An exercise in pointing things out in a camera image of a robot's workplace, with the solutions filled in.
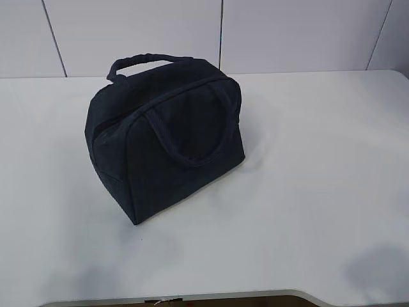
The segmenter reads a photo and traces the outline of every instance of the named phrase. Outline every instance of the wall seam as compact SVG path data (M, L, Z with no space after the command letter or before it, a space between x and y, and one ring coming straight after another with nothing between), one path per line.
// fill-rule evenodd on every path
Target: wall seam
M221 0L220 4L220 32L219 32L219 69L222 61L222 34L223 34L223 10L224 0Z
M49 17L49 13L47 12L47 8L45 7L44 0L41 0L41 3L43 4L43 9L44 9L45 16L46 16L46 18L47 18L47 22L49 23L49 28L50 28L50 31L51 31L51 36L52 36L52 39L53 39L53 41L54 41L54 45L56 46L56 50L57 50L57 53L58 53L59 62L61 63L61 66L63 67L64 76L67 77L66 70L65 70L65 66L64 66L64 62L63 62L63 58L61 57L61 53L60 53L59 48L58 48L56 36L54 35L54 30L52 29L51 22L50 22L50 17Z
M372 60L373 54L375 53L376 46L378 45L379 38L381 37L383 27L384 27L384 25L385 25L385 23L386 23L386 19L387 19L387 17L388 17L389 11L390 11L390 7L392 6L392 2L393 2L393 0L390 0L389 6L388 6L388 10L386 11L385 18L383 19L383 22L382 22L381 29L379 30L378 37L376 38L375 44L374 44L374 46L373 46L373 48L372 48L372 52L371 52L371 56L369 57L368 64L366 65L366 70L368 70L369 64L371 64L371 60Z

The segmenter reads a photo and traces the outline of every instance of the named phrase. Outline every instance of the lunch bag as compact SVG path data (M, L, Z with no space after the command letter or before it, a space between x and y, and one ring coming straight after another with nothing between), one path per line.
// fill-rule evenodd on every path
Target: lunch bag
M125 77L116 71L172 63ZM115 61L91 100L85 137L112 197L139 224L244 160L240 87L204 59L140 54Z

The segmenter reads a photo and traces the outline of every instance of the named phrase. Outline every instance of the dark navy bag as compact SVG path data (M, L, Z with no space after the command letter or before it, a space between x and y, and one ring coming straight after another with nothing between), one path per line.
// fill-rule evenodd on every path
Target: dark navy bag
M116 71L172 63L125 77ZM204 59L140 54L117 60L92 99L91 161L134 224L188 197L244 160L240 87Z

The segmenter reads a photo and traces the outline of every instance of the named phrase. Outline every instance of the bag handle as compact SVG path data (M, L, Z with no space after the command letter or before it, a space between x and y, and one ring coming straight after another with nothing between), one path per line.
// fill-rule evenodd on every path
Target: bag handle
M227 93L221 88L217 83L209 83L209 88L216 94L222 103L224 109L226 110L226 125L224 127L223 135L220 139L220 143L216 148L210 152L208 155L200 158L190 158L184 156L180 152L180 147L177 145L176 141L171 135L171 132L167 128L163 119L160 117L156 109L149 109L145 113L145 117L151 125L152 129L155 131L160 144L164 147L168 155L170 155L176 162L187 166L187 167L199 167L203 166L209 162L212 162L219 154L221 154L226 145L228 145L235 129L236 129L236 119L235 119L235 108L231 103L231 100Z
M193 59L190 56L168 56L166 54L138 54L131 58L117 59L111 66L107 79L114 82L117 77L125 77L124 75L117 75L116 71L122 68L134 66L141 63L149 63L155 61L179 62Z

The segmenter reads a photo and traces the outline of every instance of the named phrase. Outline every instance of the table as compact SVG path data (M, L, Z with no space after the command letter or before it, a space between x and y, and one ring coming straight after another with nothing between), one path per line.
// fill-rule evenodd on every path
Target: table
M85 144L89 100L108 81L0 80L0 306L409 303L409 81L388 70L233 77L245 162L139 226Z

